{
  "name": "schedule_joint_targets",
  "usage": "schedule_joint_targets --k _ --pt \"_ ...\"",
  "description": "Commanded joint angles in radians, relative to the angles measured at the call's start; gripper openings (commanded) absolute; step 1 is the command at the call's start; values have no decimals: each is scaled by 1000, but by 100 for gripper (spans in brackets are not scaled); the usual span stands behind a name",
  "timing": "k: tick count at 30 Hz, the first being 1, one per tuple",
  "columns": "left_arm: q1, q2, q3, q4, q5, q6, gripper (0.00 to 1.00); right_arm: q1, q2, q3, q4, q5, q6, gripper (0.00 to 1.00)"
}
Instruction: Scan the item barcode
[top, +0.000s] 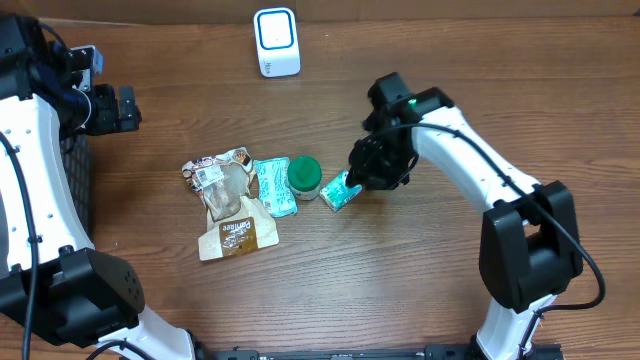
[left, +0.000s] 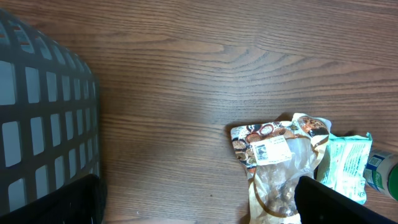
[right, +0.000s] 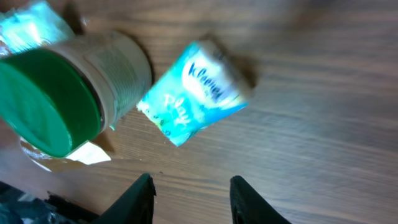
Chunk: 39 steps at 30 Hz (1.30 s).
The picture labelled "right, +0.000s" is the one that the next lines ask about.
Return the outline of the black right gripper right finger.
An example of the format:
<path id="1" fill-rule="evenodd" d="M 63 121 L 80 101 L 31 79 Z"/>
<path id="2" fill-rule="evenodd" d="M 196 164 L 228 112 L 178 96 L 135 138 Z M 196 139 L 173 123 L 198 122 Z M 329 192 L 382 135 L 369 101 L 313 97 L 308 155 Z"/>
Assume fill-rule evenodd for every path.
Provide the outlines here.
<path id="1" fill-rule="evenodd" d="M 230 180 L 233 224 L 290 224 L 240 175 Z"/>

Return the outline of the teal tissue pack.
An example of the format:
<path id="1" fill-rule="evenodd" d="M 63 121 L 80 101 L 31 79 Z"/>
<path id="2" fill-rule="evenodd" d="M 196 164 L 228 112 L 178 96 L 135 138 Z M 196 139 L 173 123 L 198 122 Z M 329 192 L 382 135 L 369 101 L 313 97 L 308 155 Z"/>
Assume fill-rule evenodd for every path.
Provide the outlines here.
<path id="1" fill-rule="evenodd" d="M 137 104 L 176 146 L 243 109 L 251 87 L 210 39 L 192 42 Z"/>

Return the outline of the teal wipes pouch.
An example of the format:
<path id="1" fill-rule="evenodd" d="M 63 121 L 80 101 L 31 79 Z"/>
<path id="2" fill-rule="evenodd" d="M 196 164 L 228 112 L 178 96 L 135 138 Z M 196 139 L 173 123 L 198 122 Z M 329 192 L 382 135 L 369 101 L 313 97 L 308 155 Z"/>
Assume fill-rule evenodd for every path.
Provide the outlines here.
<path id="1" fill-rule="evenodd" d="M 1 13 L 1 57 L 74 38 L 75 33 L 47 1 Z"/>

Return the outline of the green lid jar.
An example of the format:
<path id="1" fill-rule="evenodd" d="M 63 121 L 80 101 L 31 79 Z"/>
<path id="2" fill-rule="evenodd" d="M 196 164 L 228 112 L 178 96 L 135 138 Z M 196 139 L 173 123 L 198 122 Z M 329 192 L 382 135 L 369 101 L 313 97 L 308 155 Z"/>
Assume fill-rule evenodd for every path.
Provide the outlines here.
<path id="1" fill-rule="evenodd" d="M 135 107 L 152 85 L 147 55 L 115 30 L 1 60 L 1 118 L 38 150 L 64 158 Z"/>

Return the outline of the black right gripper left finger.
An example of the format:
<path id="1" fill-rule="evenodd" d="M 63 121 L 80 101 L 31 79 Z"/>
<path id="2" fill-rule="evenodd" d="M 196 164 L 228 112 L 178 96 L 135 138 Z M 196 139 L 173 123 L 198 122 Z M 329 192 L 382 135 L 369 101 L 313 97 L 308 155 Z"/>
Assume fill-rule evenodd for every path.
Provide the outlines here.
<path id="1" fill-rule="evenodd" d="M 150 174 L 142 174 L 92 224 L 153 224 L 155 185 Z"/>

